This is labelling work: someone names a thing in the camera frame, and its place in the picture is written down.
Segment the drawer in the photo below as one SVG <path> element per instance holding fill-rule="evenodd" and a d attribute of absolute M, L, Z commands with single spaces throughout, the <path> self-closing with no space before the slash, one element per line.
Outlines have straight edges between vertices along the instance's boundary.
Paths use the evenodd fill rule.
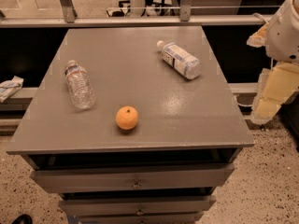
<path fill-rule="evenodd" d="M 144 216 L 162 213 L 194 213 L 208 210 L 215 202 L 212 196 L 177 196 L 116 198 L 60 201 L 59 206 L 70 216 Z"/>
<path fill-rule="evenodd" d="M 231 163 L 214 163 L 33 171 L 31 178 L 49 193 L 179 189 L 221 186 L 233 170 Z"/>
<path fill-rule="evenodd" d="M 166 224 L 166 223 L 190 223 L 199 220 L 203 213 L 182 213 L 163 215 L 118 216 L 118 217 L 78 217 L 81 222 L 98 224 Z"/>

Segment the terrazzo floor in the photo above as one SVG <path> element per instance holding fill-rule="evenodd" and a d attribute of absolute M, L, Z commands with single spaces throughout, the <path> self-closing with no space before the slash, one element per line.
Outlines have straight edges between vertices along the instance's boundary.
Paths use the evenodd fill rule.
<path fill-rule="evenodd" d="M 265 130 L 249 123 L 255 146 L 235 160 L 235 171 L 214 194 L 217 202 L 196 224 L 298 224 L 299 144 L 276 116 Z M 48 194 L 29 177 L 31 167 L 20 156 L 8 156 L 11 136 L 0 136 L 0 224 L 18 215 L 34 224 L 66 224 L 60 197 Z"/>

